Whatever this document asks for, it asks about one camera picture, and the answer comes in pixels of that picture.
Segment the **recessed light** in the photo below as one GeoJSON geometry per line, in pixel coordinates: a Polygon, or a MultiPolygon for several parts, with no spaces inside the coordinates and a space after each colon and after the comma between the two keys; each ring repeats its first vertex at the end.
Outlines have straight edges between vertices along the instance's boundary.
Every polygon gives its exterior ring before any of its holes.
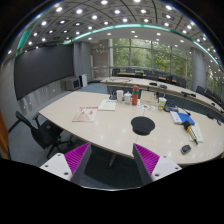
{"type": "Polygon", "coordinates": [[[101,1],[101,4],[106,5],[108,1],[101,1]]]}
{"type": "Polygon", "coordinates": [[[171,8],[169,5],[167,5],[166,8],[167,8],[168,10],[172,10],[172,8],[171,8]]]}
{"type": "Polygon", "coordinates": [[[77,14],[81,14],[81,13],[82,13],[82,9],[78,9],[78,10],[76,11],[76,13],[77,13],[77,14]]]}
{"type": "Polygon", "coordinates": [[[58,7],[58,8],[56,9],[56,12],[61,12],[61,10],[62,10],[62,7],[58,7]]]}

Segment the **paper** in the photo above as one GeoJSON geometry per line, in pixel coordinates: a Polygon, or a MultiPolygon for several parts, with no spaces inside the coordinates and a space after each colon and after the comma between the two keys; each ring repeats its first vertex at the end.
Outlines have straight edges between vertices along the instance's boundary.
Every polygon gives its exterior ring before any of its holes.
{"type": "Polygon", "coordinates": [[[94,121],[98,107],[80,107],[72,121],[94,121]]]}
{"type": "Polygon", "coordinates": [[[115,110],[117,100],[103,100],[98,110],[115,110]]]}

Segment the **ceiling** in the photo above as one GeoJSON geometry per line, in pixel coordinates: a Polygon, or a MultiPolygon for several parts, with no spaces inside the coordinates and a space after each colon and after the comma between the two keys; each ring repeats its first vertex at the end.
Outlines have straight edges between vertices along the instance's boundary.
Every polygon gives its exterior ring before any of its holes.
{"type": "MultiPolygon", "coordinates": [[[[190,51],[190,47],[196,47],[201,50],[201,47],[205,50],[209,48],[210,52],[204,51],[207,65],[210,65],[212,70],[216,72],[220,69],[216,62],[210,62],[210,60],[214,60],[208,53],[213,58],[217,58],[217,63],[221,64],[206,35],[200,31],[193,21],[174,8],[169,10],[166,4],[158,0],[140,0],[139,2],[135,2],[135,0],[107,0],[107,4],[102,4],[101,2],[102,0],[65,0],[41,13],[22,31],[23,33],[32,29],[24,46],[20,49],[20,53],[25,50],[35,49],[36,46],[41,47],[47,44],[63,43],[68,40],[66,38],[69,38],[71,41],[90,42],[112,38],[135,38],[134,34],[130,32],[135,30],[138,39],[156,41],[159,38],[161,43],[170,46],[178,45],[180,49],[186,52],[190,51]],[[136,24],[152,25],[155,29],[144,27],[114,29],[114,26],[121,24],[133,24],[133,26],[136,24]],[[111,27],[112,29],[95,32],[106,27],[111,27]],[[88,36],[76,39],[88,32],[91,32],[88,36]]],[[[12,50],[11,55],[15,54],[18,46],[18,44],[14,45],[14,49],[10,49],[12,50]]]]}

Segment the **gray carpet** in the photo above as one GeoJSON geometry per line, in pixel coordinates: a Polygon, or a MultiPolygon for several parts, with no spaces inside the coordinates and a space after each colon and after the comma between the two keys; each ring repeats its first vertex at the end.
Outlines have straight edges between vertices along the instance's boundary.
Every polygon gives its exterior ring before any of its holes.
{"type": "MultiPolygon", "coordinates": [[[[87,87],[77,91],[106,94],[107,88],[101,83],[91,83],[87,87]]],[[[37,108],[36,111],[33,111],[33,113],[29,115],[28,120],[32,123],[32,125],[36,126],[35,121],[32,120],[34,114],[49,103],[52,103],[69,93],[70,92],[64,92],[63,94],[46,102],[41,107],[37,108]]],[[[45,118],[40,115],[39,121],[40,123],[43,123],[45,118]]],[[[66,141],[70,138],[70,134],[65,131],[61,136],[62,141],[66,141]]],[[[85,143],[75,137],[72,138],[72,141],[72,146],[67,146],[67,144],[60,146],[63,153],[67,153],[85,143]]],[[[37,167],[40,167],[47,161],[46,156],[49,151],[49,148],[44,150],[33,140],[30,129],[21,122],[9,134],[9,149],[11,159],[13,161],[34,165],[37,167]]],[[[53,150],[51,157],[56,153],[58,153],[57,149],[53,150]]],[[[111,152],[92,146],[92,154],[82,177],[80,183],[81,186],[86,188],[107,190],[133,189],[142,186],[140,175],[134,159],[118,155],[113,163],[113,166],[110,167],[109,163],[111,157],[111,152]]]]}

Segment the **conference table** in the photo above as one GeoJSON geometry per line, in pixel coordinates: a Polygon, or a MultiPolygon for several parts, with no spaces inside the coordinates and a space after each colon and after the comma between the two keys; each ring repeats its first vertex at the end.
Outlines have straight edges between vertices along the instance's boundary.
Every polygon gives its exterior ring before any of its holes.
{"type": "Polygon", "coordinates": [[[221,117],[224,117],[223,109],[216,103],[214,103],[211,99],[193,92],[192,90],[185,89],[179,86],[171,85],[171,84],[164,84],[159,81],[153,81],[153,80],[146,80],[146,79],[138,79],[138,78],[125,78],[125,77],[108,77],[101,81],[106,86],[111,87],[120,87],[121,89],[124,89],[124,87],[132,88],[134,85],[138,85],[139,89],[142,90],[150,90],[155,92],[160,92],[164,94],[169,94],[171,96],[176,96],[179,98],[185,98],[184,94],[181,92],[186,92],[189,94],[195,94],[196,97],[188,95],[185,99],[198,103],[200,105],[206,106],[210,108],[211,110],[218,113],[221,117]],[[160,88],[160,85],[167,86],[167,89],[160,88]]]}
{"type": "Polygon", "coordinates": [[[63,130],[91,144],[112,153],[134,158],[133,143],[141,145],[159,156],[168,156],[178,165],[197,164],[209,161],[223,153],[224,125],[191,112],[191,118],[198,123],[204,142],[196,145],[189,140],[183,125],[174,124],[171,114],[165,111],[140,109],[125,102],[117,102],[114,111],[97,111],[92,122],[73,122],[79,107],[98,107],[108,94],[75,91],[48,105],[39,113],[63,130]],[[138,116],[150,118],[155,129],[147,136],[137,136],[132,131],[131,120],[138,116]],[[191,151],[181,153],[184,145],[191,151]]]}

